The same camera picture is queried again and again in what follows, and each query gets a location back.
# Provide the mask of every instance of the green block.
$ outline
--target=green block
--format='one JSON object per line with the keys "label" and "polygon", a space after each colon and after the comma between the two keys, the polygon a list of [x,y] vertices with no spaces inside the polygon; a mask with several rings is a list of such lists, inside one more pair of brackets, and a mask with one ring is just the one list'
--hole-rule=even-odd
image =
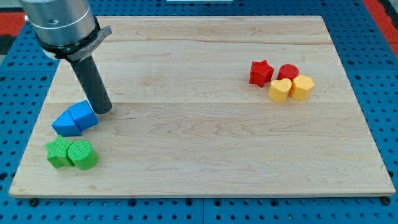
{"label": "green block", "polygon": [[68,148],[73,144],[73,141],[64,139],[58,136],[54,141],[47,143],[45,148],[48,150],[47,160],[58,169],[63,166],[73,166],[73,162],[68,158]]}
{"label": "green block", "polygon": [[86,140],[74,142],[68,150],[68,156],[78,169],[88,170],[98,162],[98,155]]}

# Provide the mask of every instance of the yellow pentagon block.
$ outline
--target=yellow pentagon block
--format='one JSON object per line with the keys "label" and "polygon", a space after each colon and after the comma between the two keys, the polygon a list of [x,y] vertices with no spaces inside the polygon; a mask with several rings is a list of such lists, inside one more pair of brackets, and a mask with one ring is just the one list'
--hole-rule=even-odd
{"label": "yellow pentagon block", "polygon": [[283,103],[286,100],[291,87],[292,81],[290,81],[288,78],[274,80],[271,82],[269,87],[268,97],[275,102]]}
{"label": "yellow pentagon block", "polygon": [[293,79],[290,95],[295,100],[304,101],[311,95],[314,86],[315,84],[311,77],[298,75]]}

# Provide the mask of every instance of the green cylinder block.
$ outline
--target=green cylinder block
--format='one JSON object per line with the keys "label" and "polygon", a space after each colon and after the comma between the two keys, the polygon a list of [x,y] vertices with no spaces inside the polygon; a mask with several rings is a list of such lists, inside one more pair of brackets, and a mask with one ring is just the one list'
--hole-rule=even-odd
{"label": "green cylinder block", "polygon": [[98,162],[98,155],[86,140],[74,142],[68,150],[69,159],[78,169],[88,170]]}

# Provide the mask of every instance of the blue pegboard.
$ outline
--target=blue pegboard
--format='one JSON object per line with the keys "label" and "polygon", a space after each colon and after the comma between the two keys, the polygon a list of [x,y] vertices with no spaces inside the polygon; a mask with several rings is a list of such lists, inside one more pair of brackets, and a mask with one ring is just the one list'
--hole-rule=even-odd
{"label": "blue pegboard", "polygon": [[[397,187],[398,61],[361,1],[91,0],[98,16],[321,15]],[[12,178],[58,61],[25,25],[0,66],[0,223],[397,223],[398,198],[17,200]]]}

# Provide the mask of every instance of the red star block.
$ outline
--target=red star block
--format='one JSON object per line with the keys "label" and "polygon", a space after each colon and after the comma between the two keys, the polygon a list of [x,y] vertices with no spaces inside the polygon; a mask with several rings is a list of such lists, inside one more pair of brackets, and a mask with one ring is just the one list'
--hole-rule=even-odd
{"label": "red star block", "polygon": [[284,78],[290,79],[290,81],[293,81],[295,77],[299,75],[299,69],[291,64],[285,64],[282,65],[279,69],[279,74],[277,80],[282,80]]}
{"label": "red star block", "polygon": [[259,87],[264,87],[264,84],[271,81],[274,68],[272,68],[267,60],[262,62],[252,62],[250,69],[250,84],[256,84]]}

